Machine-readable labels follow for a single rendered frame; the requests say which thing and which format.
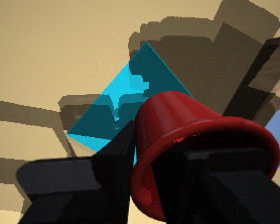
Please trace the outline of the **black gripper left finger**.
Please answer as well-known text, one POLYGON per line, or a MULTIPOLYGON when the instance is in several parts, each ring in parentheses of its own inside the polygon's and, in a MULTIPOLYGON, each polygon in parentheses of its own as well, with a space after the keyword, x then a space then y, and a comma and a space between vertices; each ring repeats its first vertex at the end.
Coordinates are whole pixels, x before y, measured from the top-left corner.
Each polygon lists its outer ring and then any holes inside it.
POLYGON ((37 197, 105 192, 114 224, 128 224, 135 145, 131 120, 92 156, 35 159, 15 177, 31 203, 37 197))

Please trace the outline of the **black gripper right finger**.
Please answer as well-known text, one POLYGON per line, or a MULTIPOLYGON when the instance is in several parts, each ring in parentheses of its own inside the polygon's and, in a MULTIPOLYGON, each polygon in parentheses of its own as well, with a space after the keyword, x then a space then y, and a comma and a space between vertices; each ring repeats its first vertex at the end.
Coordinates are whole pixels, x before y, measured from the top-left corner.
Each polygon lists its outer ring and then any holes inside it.
POLYGON ((180 142, 151 164, 166 224, 182 224, 194 176, 208 172, 267 171, 272 156, 257 147, 196 150, 180 142))

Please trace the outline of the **dark red cup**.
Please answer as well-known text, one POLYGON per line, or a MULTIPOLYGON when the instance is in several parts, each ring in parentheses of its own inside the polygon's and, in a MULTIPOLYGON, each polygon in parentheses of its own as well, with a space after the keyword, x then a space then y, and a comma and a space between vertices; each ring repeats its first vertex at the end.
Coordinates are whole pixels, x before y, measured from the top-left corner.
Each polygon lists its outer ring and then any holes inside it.
POLYGON ((135 117, 136 163, 129 192, 136 208, 149 218, 165 222, 151 164, 178 143, 196 149, 257 147, 267 150, 272 162, 265 174, 272 180, 280 148, 274 135, 258 123, 221 116, 192 97, 166 91, 147 99, 135 117))

